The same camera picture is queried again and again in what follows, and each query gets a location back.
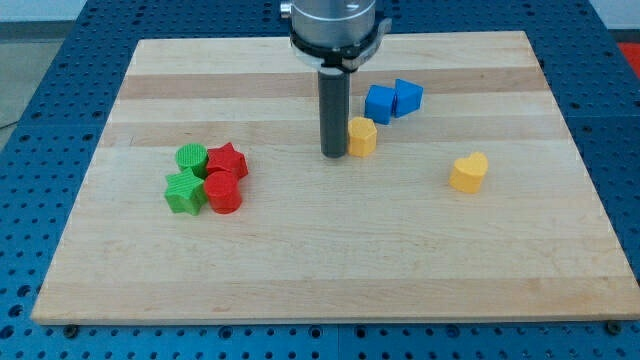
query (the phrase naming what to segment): blue perforated surface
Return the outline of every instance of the blue perforated surface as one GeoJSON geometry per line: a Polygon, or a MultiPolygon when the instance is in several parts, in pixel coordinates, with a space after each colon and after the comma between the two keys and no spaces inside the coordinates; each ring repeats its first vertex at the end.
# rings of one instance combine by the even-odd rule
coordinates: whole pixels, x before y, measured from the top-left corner
{"type": "MultiPolygon", "coordinates": [[[[640,84],[588,2],[389,0],[384,7],[394,32],[527,32],[640,275],[640,84]]],[[[138,39],[286,35],[277,8],[250,0],[87,3],[0,155],[0,359],[640,358],[639,322],[622,323],[617,335],[590,322],[81,327],[73,339],[31,322],[138,39]]]]}

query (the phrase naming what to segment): wooden tabletop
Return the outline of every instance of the wooden tabletop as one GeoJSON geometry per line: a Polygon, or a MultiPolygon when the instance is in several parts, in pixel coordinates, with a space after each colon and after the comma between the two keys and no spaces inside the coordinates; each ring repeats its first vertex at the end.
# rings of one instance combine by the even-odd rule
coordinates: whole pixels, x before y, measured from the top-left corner
{"type": "Polygon", "coordinates": [[[143,40],[33,311],[42,324],[630,319],[640,289],[522,32],[392,35],[352,76],[425,87],[361,159],[320,152],[286,38],[143,40]],[[181,145],[232,141],[242,207],[172,214],[181,145]],[[478,194],[456,158],[484,152],[478,194]]]}

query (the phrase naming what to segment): blue cube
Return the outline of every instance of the blue cube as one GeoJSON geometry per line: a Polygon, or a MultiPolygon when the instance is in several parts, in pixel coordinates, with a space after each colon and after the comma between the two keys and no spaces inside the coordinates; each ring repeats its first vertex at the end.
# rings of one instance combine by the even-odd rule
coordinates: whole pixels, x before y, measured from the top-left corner
{"type": "Polygon", "coordinates": [[[389,125],[394,112],[396,90],[380,85],[371,85],[364,103],[364,117],[378,124],[389,125]]]}
{"type": "Polygon", "coordinates": [[[422,103],[422,86],[406,80],[396,79],[395,117],[405,116],[420,109],[422,103]]]}

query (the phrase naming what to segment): toy block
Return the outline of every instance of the toy block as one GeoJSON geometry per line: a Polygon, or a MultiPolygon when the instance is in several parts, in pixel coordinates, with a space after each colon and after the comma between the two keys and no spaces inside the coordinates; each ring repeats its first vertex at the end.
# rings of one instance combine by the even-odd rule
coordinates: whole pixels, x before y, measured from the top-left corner
{"type": "Polygon", "coordinates": [[[238,178],[228,170],[214,171],[204,181],[204,192],[209,204],[218,214],[229,214],[242,204],[238,178]]]}
{"type": "Polygon", "coordinates": [[[231,171],[238,179],[249,174],[247,162],[244,154],[236,151],[232,143],[227,143],[222,147],[207,150],[209,162],[207,163],[207,173],[212,174],[220,170],[231,171]]]}
{"type": "Polygon", "coordinates": [[[376,149],[378,130],[373,120],[355,117],[349,121],[349,155],[365,157],[376,149]]]}
{"type": "Polygon", "coordinates": [[[187,144],[176,152],[176,163],[180,171],[191,169],[201,179],[207,176],[207,149],[200,144],[187,144]]]}
{"type": "Polygon", "coordinates": [[[395,110],[395,102],[395,89],[371,85],[364,102],[364,117],[378,124],[388,125],[395,110]]]}
{"type": "Polygon", "coordinates": [[[488,169],[487,157],[481,152],[474,152],[471,156],[454,162],[449,185],[458,191],[475,194],[480,190],[488,169]]]}
{"type": "Polygon", "coordinates": [[[420,109],[423,88],[406,80],[396,79],[395,117],[405,116],[420,109]]]}
{"type": "Polygon", "coordinates": [[[204,180],[193,174],[191,168],[179,174],[167,175],[167,190],[164,197],[174,213],[186,212],[198,215],[200,208],[207,202],[204,194],[204,180]]]}

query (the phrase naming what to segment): green block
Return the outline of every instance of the green block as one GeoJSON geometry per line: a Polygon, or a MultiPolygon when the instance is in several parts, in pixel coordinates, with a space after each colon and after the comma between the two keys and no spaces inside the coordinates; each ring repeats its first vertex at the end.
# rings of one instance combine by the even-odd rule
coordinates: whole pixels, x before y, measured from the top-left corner
{"type": "Polygon", "coordinates": [[[198,215],[202,205],[208,201],[202,187],[204,180],[195,176],[190,168],[179,174],[167,175],[166,179],[168,185],[164,198],[171,211],[198,215]]]}
{"type": "Polygon", "coordinates": [[[191,169],[201,179],[207,177],[207,160],[207,148],[201,144],[187,144],[176,152],[176,163],[180,171],[191,169]]]}

